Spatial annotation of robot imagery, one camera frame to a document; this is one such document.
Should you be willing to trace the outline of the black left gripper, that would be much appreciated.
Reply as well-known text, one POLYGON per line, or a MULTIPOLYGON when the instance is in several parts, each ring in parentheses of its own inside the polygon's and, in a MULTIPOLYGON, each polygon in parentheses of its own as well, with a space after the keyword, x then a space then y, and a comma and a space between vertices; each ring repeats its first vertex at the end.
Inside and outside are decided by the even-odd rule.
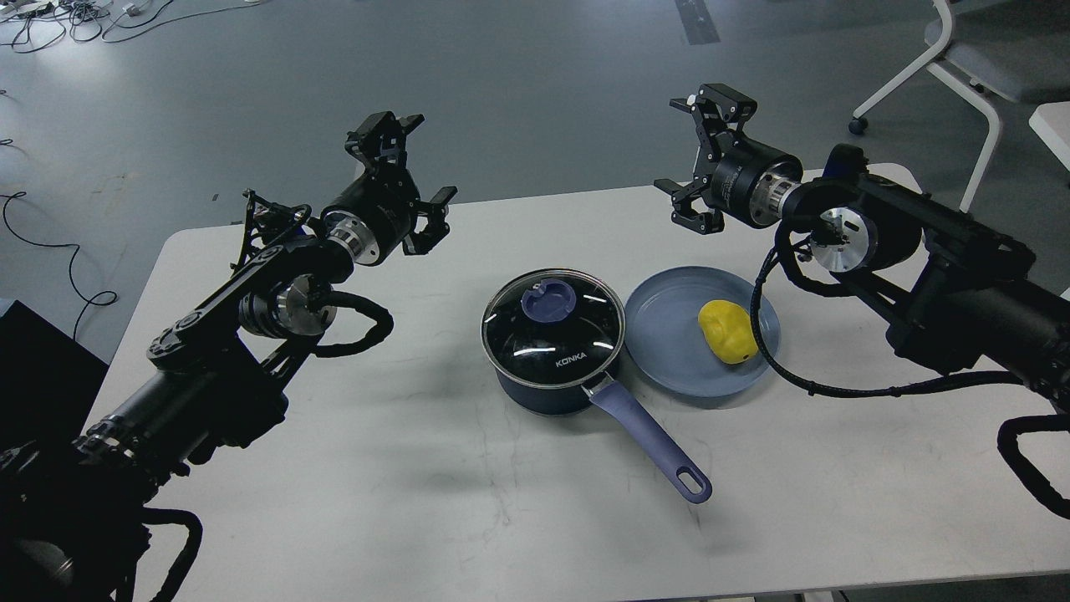
POLYGON ((322 210, 322 221, 355 264, 378 266, 402 240, 406 256, 429 254, 450 233, 446 217, 458 187, 444 186, 421 201, 406 169, 406 138, 424 121, 423 114, 382 111, 348 133, 343 152, 364 171, 322 210))

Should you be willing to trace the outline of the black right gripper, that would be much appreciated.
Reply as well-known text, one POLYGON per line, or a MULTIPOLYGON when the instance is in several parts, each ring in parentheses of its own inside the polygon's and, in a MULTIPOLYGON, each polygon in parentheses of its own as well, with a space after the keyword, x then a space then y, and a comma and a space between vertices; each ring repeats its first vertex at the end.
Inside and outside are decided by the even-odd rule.
POLYGON ((744 125, 756 114, 756 99, 730 84, 700 84, 688 98, 672 98, 669 107, 693 119, 698 156, 710 160, 710 175, 687 186, 660 177, 654 187, 671 199, 671 221, 700 235, 725 229, 727 216, 762 229, 781 218, 783 199, 802 182, 802 164, 779 149, 746 140, 744 125), (693 207, 707 192, 706 211, 693 207))

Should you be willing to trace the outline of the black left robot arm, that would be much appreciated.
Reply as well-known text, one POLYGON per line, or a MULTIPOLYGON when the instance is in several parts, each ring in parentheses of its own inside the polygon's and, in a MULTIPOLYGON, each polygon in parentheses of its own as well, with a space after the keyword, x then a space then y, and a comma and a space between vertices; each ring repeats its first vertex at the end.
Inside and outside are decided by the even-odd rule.
POLYGON ((348 133, 362 171, 314 217, 253 190, 231 277, 146 350, 155 374, 83 435, 3 453, 4 601, 129 601, 150 529, 186 538, 156 601, 172 601, 204 529, 150 505, 221 446, 246 448, 282 423, 284 389, 309 358, 351 357, 387 339, 389 311, 340 291, 394 250, 428 254, 450 232, 454 186, 421 197, 406 141, 424 115, 382 111, 348 133))

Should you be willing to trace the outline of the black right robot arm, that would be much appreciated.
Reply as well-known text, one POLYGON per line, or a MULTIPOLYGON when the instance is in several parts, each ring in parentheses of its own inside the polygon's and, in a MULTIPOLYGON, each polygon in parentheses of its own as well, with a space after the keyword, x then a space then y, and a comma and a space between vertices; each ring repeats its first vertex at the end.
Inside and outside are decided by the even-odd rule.
POLYGON ((1036 257, 1027 245, 872 174, 859 146, 834 146, 822 174, 805 181, 797 157, 746 136, 756 101, 729 84, 700 84, 670 105, 693 119, 699 142, 691 182, 655 182, 671 198, 672 221, 700 235, 721 232, 725 216, 775 227, 749 300, 756 348, 773 370, 834 399, 1025 386, 1054 412, 1006 420, 997 450, 1033 498, 1067 518, 1067 497, 1019 447, 1021 436, 1067 431, 1069 389, 1069 305, 1029 281, 1036 257), (857 390, 776 362, 759 327, 763 285, 776 267, 808 293, 863 300, 886 321, 895 354, 936 377, 857 390))

